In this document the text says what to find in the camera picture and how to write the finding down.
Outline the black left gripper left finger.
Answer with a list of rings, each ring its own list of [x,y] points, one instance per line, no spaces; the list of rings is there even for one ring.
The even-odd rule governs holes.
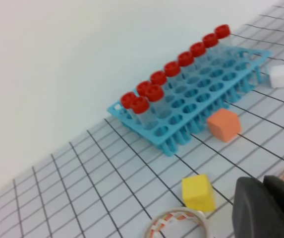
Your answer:
[[[232,223],[236,238],[284,238],[283,215],[263,181],[236,181]]]

